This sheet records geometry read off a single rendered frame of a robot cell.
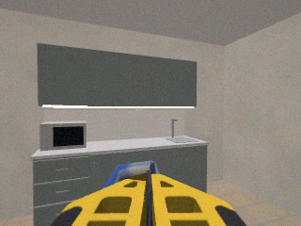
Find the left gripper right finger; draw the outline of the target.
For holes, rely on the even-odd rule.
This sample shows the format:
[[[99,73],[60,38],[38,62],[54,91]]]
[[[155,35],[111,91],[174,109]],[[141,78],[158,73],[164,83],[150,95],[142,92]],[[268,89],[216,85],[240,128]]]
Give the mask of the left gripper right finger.
[[[226,226],[215,207],[234,211],[227,202],[165,175],[150,178],[152,226]]]

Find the blue plaid pillowcase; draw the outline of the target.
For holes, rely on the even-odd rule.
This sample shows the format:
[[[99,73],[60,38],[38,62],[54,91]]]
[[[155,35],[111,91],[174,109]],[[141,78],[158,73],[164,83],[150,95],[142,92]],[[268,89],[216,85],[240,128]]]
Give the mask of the blue plaid pillowcase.
[[[160,174],[154,161],[144,161],[117,165],[103,189],[139,174],[148,174],[147,182],[147,224],[152,226],[151,212],[151,174]]]

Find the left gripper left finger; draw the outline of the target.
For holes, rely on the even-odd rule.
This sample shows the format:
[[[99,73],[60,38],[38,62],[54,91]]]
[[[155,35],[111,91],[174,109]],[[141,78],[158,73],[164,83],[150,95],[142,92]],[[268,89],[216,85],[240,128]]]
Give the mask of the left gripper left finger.
[[[148,174],[132,176],[71,202],[61,213],[82,208],[72,226],[146,226],[147,182]]]

